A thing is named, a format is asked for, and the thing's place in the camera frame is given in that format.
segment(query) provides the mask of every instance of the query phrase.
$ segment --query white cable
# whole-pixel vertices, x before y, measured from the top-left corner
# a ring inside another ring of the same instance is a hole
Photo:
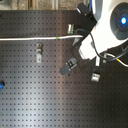
[[[115,57],[114,55],[109,54],[109,53],[107,53],[107,55],[108,55],[108,56],[111,56],[111,57]],[[122,62],[121,60],[117,59],[117,61],[120,62],[123,66],[128,67],[128,65],[125,64],[124,62]]]
[[[19,40],[55,40],[83,37],[81,35],[61,36],[61,37],[29,37],[29,38],[0,38],[0,41],[19,41]]]

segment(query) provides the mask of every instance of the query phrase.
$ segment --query blue object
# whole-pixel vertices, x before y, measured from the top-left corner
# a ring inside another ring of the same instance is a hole
[[[90,0],[89,9],[90,9],[90,10],[92,9],[92,0]]]
[[[0,89],[3,88],[4,85],[0,84]]]
[[[121,23],[122,23],[123,25],[125,25],[126,22],[127,22],[127,19],[126,19],[125,17],[122,17],[122,18],[121,18]]]

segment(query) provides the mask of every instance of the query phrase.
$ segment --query black cable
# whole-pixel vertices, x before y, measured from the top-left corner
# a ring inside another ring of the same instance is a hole
[[[91,32],[86,31],[86,30],[84,30],[84,29],[78,29],[78,31],[79,31],[79,34],[81,34],[80,31],[83,32],[81,35],[83,35],[84,39],[87,37],[86,33],[88,33],[88,34],[91,35],[92,44],[93,44],[93,46],[94,46],[94,50],[95,50],[97,56],[99,56],[102,60],[114,61],[114,60],[117,60],[118,58],[122,57],[123,55],[125,55],[125,54],[128,52],[128,46],[127,46],[127,47],[123,50],[123,52],[120,53],[119,55],[117,55],[117,56],[115,56],[115,57],[108,57],[108,58],[105,58],[105,57],[103,57],[102,55],[100,55],[100,54],[98,53],[98,51],[97,51],[97,49],[96,49],[96,46],[95,46],[95,41],[94,41],[94,38],[93,38]]]
[[[93,43],[93,46],[94,46],[94,49],[95,49],[95,52],[96,54],[103,60],[106,60],[106,61],[113,61],[113,60],[117,60],[118,58],[122,57],[123,55],[125,55],[127,52],[128,52],[128,46],[125,48],[125,50],[120,53],[119,55],[115,56],[115,57],[110,57],[110,58],[105,58],[103,57],[102,55],[100,55],[96,49],[96,46],[95,46],[95,42],[94,42],[94,38],[92,36],[91,33],[89,33],[91,35],[91,38],[92,38],[92,43]]]

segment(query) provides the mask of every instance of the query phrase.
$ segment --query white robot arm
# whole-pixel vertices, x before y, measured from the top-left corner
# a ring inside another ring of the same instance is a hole
[[[128,0],[92,0],[96,26],[79,48],[82,59],[93,59],[98,53],[121,45],[128,40]]]

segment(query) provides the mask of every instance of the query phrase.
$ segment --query black perforated table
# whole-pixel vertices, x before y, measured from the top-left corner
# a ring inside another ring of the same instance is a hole
[[[61,36],[76,11],[1,11],[0,37]],[[36,63],[36,44],[43,44]],[[128,69],[113,61],[103,65],[99,83],[91,81],[93,64],[61,76],[73,39],[1,41],[0,127],[127,128]],[[128,63],[128,54],[121,59]]]

